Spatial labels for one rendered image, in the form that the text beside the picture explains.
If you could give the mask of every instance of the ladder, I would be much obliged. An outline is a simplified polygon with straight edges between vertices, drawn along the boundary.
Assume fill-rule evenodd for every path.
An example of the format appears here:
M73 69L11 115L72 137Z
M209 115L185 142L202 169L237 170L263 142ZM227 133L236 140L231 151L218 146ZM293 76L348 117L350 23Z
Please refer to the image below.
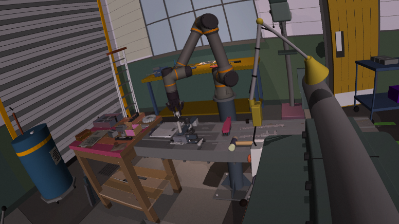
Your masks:
M137 106L136 95L134 94L134 89L133 89L133 85L132 85L132 80L130 79L130 73L129 73L129 68L128 68L128 62L126 61L126 55L125 55L125 53L124 53L124 51L125 51L126 49L127 49L127 48L124 47L124 48L121 48L121 49L117 49L117 50L111 51L111 52L109 52L109 53L106 54L107 56L110 57L110 63L111 63L111 68L112 68L112 74L113 74L113 76L114 76L114 81L115 81L115 86L116 86L116 92L118 92L118 98L119 98L120 107L121 107L121 108L124 108L124 109L122 109L122 115L123 115L124 118L127 118L127 117L128 117L126 111L129 109L129 107L131 107L131 106L133 106L133 105L134 105L134 108L135 108L135 110L136 110L136 113L139 112L139 109L138 109L138 106ZM115 62L113 62L113 60L112 60L112 55L115 54L115 53L118 53L118 52L120 52L120 51L122 51L123 58L122 58L122 59L119 59L119 60L117 60L117 61L115 61ZM117 62L122 61L122 60L124 61L125 70L122 70L122 71L120 71L120 72L118 72L118 73L115 73L115 67L116 67L116 65L114 65L114 63L117 63ZM127 77L128 77L128 81L127 81L127 82L124 82L124 83L121 83L120 85L118 85L118 80L116 79L116 75L117 75L117 74L121 74L121 73L123 73L124 71L126 71L126 74L127 74ZM120 88L121 86L125 85L125 84L129 84L129 87L130 87L130 90L131 90L131 91L122 96L122 95L120 94L120 89L119 89L119 88ZM133 103L130 104L130 105L128 105L127 107L125 107L124 104L123 104L123 98L127 97L129 94L132 95Z

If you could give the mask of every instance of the yellow door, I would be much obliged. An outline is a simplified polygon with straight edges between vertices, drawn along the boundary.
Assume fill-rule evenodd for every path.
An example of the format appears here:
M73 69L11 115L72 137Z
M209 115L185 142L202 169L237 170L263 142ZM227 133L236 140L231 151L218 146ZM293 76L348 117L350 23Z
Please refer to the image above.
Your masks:
M378 0L328 0L334 94L355 91L355 61L378 55ZM343 32L343 57L337 57L336 33ZM374 87L374 71L358 66L357 90Z

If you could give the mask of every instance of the caster wheel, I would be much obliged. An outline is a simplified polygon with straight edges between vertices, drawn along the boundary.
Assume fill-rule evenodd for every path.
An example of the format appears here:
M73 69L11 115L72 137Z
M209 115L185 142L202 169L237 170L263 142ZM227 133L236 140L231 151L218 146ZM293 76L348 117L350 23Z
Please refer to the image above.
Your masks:
M241 206L241 207L245 207L247 204L248 204L248 201L247 201L247 200L241 199L241 201L240 201L240 206Z

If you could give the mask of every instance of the gray robot arm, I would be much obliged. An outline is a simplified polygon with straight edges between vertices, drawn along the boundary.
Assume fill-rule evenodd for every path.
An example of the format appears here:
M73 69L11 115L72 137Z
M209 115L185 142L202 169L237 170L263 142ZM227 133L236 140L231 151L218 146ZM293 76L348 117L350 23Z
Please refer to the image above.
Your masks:
M169 67L162 70L162 79L164 81L164 86L168 97L168 103L166 106L170 111L175 112L176 108L180 113L183 109L184 101L181 101L179 98L176 80L192 76L191 67L187 66L187 63L190 60L194 48L197 45L201 35L205 35L207 37L218 66L217 72L216 70L213 71L214 79L216 79L215 87L223 88L223 90L221 89L222 91L218 92L232 92L230 87L237 84L238 74L234 71L233 66L230 65L227 59L226 52L218 34L218 24L219 22L216 16L213 14L207 13L199 16L191 28L191 33L179 58L177 59L176 65L173 68ZM222 96L222 94L215 94L215 96L217 98L225 98Z

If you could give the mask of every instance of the window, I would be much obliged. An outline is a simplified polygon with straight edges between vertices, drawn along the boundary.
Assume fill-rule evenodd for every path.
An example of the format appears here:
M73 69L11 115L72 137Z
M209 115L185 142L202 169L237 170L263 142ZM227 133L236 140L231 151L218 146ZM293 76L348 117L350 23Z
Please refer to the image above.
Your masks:
M222 42L256 38L254 0L140 0L153 55L182 50L195 18L205 13L219 20ZM209 45L201 36L197 47Z

